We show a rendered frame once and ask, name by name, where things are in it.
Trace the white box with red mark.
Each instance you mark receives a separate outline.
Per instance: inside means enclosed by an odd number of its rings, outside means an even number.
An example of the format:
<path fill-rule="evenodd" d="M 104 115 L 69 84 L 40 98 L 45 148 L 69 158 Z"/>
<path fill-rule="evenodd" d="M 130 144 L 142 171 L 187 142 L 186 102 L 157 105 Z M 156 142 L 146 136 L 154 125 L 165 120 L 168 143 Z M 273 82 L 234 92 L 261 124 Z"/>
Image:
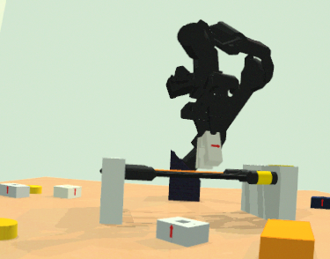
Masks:
<path fill-rule="evenodd" d="M 77 198 L 81 196 L 82 187 L 70 185 L 54 186 L 54 197 L 61 197 L 66 199 Z"/>

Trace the yellow disc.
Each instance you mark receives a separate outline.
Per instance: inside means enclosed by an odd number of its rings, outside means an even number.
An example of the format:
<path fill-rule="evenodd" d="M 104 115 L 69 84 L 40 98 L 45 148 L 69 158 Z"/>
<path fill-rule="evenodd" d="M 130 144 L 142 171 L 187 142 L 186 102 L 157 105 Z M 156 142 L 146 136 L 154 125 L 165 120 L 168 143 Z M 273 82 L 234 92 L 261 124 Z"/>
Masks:
<path fill-rule="evenodd" d="M 42 186 L 39 185 L 26 185 L 30 186 L 30 194 L 41 194 Z"/>
<path fill-rule="evenodd" d="M 18 221 L 0 218 L 0 241 L 14 239 L 18 236 Z"/>

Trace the orange rectangular block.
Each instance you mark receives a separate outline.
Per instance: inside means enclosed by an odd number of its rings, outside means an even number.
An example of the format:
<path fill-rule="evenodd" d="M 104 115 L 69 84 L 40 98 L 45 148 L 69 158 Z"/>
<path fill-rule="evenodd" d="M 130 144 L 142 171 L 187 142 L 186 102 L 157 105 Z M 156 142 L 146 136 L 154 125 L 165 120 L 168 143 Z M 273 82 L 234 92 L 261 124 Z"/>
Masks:
<path fill-rule="evenodd" d="M 268 219 L 260 236 L 259 259 L 313 259 L 310 222 Z"/>

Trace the white rectangular block with red arrow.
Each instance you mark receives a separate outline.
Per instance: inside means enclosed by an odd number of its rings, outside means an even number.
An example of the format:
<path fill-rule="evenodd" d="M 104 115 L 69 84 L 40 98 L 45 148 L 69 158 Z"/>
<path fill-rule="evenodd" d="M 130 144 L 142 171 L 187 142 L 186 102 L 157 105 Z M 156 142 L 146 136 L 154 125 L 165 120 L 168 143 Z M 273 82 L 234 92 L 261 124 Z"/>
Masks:
<path fill-rule="evenodd" d="M 156 238 L 187 248 L 192 247 L 209 242 L 209 223 L 180 217 L 159 218 Z"/>

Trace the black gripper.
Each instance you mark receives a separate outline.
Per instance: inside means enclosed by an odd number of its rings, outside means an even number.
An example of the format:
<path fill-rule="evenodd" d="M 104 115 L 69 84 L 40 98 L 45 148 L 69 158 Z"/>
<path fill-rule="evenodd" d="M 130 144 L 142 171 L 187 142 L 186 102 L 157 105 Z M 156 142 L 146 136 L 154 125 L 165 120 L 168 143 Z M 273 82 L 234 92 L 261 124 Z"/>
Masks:
<path fill-rule="evenodd" d="M 232 101 L 230 94 L 239 90 L 239 80 L 234 75 L 224 74 L 218 66 L 212 63 L 202 63 L 195 66 L 202 79 L 202 87 L 192 91 L 192 99 L 180 110 L 180 118 L 193 120 L 199 137 L 205 131 L 216 135 L 227 107 Z"/>

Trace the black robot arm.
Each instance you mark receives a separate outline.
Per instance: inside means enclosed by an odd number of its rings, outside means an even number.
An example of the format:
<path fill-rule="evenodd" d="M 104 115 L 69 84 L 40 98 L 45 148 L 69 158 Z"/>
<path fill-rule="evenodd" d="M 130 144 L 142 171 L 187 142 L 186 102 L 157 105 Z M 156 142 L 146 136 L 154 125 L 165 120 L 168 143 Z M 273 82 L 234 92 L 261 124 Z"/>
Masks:
<path fill-rule="evenodd" d="M 193 59 L 194 73 L 190 73 L 185 66 L 176 68 L 175 74 L 171 75 L 165 84 L 170 99 L 186 94 L 192 97 L 194 88 L 202 87 L 202 79 L 196 65 L 212 63 L 219 68 L 218 53 L 214 47 L 229 56 L 236 56 L 240 52 L 247 54 L 241 72 L 239 90 L 232 95 L 232 101 L 230 101 L 217 130 L 222 149 L 226 140 L 226 130 L 238 116 L 239 111 L 249 101 L 253 92 L 264 88 L 273 78 L 275 66 L 271 58 L 271 50 L 260 41 L 245 37 L 240 31 L 222 21 L 217 21 L 212 26 L 201 19 L 198 23 L 188 23 L 180 28 L 178 41 L 187 55 Z M 191 142 L 194 149 L 181 159 L 193 172 L 197 170 L 198 137 L 197 134 Z"/>

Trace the white block with red mark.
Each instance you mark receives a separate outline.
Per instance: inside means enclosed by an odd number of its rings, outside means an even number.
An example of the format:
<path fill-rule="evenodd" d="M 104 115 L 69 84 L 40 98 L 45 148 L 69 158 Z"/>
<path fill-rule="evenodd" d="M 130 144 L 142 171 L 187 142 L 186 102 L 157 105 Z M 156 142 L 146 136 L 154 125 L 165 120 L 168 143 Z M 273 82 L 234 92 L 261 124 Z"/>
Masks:
<path fill-rule="evenodd" d="M 30 197 L 30 186 L 18 183 L 0 183 L 0 196 L 9 196 L 14 198 Z"/>

